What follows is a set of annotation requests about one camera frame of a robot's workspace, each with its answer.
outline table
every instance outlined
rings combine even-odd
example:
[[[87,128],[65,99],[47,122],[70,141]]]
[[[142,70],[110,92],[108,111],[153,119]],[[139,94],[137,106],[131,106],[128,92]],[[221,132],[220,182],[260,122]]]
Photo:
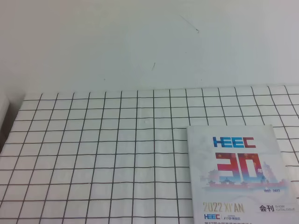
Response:
[[[273,125],[298,199],[298,114],[299,86],[28,94],[0,155],[1,223],[193,223],[188,125]]]

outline white grid surface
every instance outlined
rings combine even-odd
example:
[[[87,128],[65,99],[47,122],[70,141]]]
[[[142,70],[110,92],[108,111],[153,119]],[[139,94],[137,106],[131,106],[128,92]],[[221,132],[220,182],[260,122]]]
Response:
[[[273,125],[299,198],[299,86],[27,95],[2,224],[192,224],[188,125]]]

